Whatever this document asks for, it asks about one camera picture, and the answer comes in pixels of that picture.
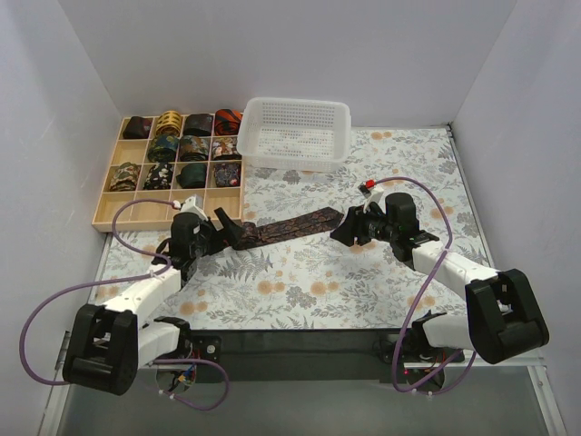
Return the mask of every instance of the white enclosure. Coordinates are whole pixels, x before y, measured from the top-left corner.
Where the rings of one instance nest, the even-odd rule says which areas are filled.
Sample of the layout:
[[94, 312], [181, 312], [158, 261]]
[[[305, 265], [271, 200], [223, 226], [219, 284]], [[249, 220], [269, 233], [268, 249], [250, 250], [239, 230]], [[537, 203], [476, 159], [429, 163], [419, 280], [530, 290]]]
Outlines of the white enclosure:
[[[20, 368], [18, 334], [43, 298], [94, 278], [121, 116], [274, 96], [343, 102], [355, 126], [453, 122], [497, 267], [535, 285], [549, 379], [580, 434], [579, 16], [581, 0], [0, 0], [0, 432], [43, 418], [49, 389]], [[84, 298], [35, 322], [42, 375]]]

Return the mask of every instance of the mesh basket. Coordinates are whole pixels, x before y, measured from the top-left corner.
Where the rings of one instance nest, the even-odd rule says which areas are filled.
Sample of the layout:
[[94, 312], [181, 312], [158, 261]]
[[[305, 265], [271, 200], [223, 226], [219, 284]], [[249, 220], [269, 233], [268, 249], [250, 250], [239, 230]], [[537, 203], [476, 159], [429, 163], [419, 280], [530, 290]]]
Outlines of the mesh basket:
[[242, 117], [238, 151], [252, 166], [330, 173], [349, 155], [350, 129], [343, 103], [253, 98]]

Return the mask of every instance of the wooden tray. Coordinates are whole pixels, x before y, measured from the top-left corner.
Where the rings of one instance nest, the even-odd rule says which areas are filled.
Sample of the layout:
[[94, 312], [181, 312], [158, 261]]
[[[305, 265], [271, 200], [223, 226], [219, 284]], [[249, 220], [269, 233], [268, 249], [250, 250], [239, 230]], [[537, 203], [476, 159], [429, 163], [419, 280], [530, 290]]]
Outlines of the wooden tray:
[[[188, 114], [182, 115], [182, 130], [183, 122]], [[241, 186], [235, 188], [217, 188], [216, 182], [214, 181], [213, 167], [216, 164], [212, 161], [201, 162], [208, 164], [208, 173], [206, 176], [206, 187], [204, 189], [182, 189], [181, 186], [176, 181], [176, 176], [180, 173], [182, 168], [191, 164], [191, 162], [173, 162], [173, 180], [172, 189], [165, 191], [145, 191], [143, 189], [143, 183], [145, 178], [149, 173], [150, 168], [152, 168], [155, 163], [151, 163], [147, 159], [147, 150], [150, 146], [150, 141], [153, 139], [153, 132], [155, 131], [155, 126], [157, 124], [156, 116], [145, 116], [145, 118], [152, 119], [152, 129], [150, 131], [150, 137], [148, 139], [123, 139], [123, 130], [127, 123], [129, 123], [131, 117], [123, 119], [119, 133], [115, 141], [115, 148], [113, 150], [113, 156], [111, 157], [111, 162], [109, 163], [109, 168], [107, 174], [103, 180], [103, 187], [101, 189], [101, 196], [99, 198], [99, 203], [97, 204], [97, 210], [94, 213], [93, 227], [99, 232], [110, 232], [112, 228], [113, 216], [119, 210], [121, 206], [131, 200], [136, 200], [139, 198], [155, 198], [160, 200], [178, 200], [183, 202], [186, 198], [198, 194], [203, 198], [203, 210], [212, 219], [212, 222], [216, 227], [220, 228], [220, 222], [216, 219], [214, 214], [214, 209], [221, 207], [236, 223], [241, 221], [242, 217], [242, 205], [244, 204], [244, 170], [245, 162], [243, 160], [239, 161], [219, 161], [219, 163], [225, 162], [240, 162], [241, 163]], [[215, 137], [224, 136], [214, 136], [212, 128], [212, 136], [207, 136], [210, 138], [210, 144], [212, 144]], [[120, 164], [125, 162], [131, 162], [133, 164], [140, 165], [139, 182], [137, 184], [136, 191], [122, 192], [122, 193], [110, 193], [109, 183], [111, 182], [111, 177], [113, 176], [115, 170]], [[128, 208], [117, 221], [117, 229], [120, 231], [126, 230], [167, 230], [172, 225], [173, 216], [178, 213], [174, 211], [171, 207], [164, 204], [155, 203], [140, 203]]]

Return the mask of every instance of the floral tablecloth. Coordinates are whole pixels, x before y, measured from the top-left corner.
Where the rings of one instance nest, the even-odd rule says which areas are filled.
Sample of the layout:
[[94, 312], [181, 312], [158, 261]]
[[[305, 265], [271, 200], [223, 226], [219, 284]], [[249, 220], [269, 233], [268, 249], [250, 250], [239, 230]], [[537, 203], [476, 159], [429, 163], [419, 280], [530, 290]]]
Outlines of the floral tablecloth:
[[[244, 221], [262, 225], [325, 206], [344, 212], [363, 203], [357, 190], [361, 182], [391, 175], [413, 177], [430, 187], [451, 221], [453, 249], [487, 264], [445, 129], [353, 129], [351, 155], [335, 173], [247, 167]], [[410, 193], [421, 227], [446, 240], [444, 223], [427, 195], [411, 183], [386, 185], [388, 193]], [[153, 251], [168, 232], [124, 232], [122, 236]], [[113, 240], [103, 277], [143, 273], [150, 260]], [[321, 233], [202, 258], [190, 282], [153, 317], [177, 316], [194, 329], [398, 327], [424, 279], [398, 263], [386, 243], [348, 248]], [[127, 286], [102, 287], [94, 299], [104, 302]], [[465, 304], [452, 291], [433, 283], [416, 316], [429, 309], [463, 313]]]

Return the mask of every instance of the black rolled tie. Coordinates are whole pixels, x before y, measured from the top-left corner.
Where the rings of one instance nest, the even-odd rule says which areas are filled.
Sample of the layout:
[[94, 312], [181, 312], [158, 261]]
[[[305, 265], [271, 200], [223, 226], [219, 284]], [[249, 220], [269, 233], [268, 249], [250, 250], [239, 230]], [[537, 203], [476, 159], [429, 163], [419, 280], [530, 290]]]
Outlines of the black rolled tie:
[[156, 164], [145, 179], [143, 189], [146, 191], [157, 191], [172, 188], [173, 166], [171, 163]]

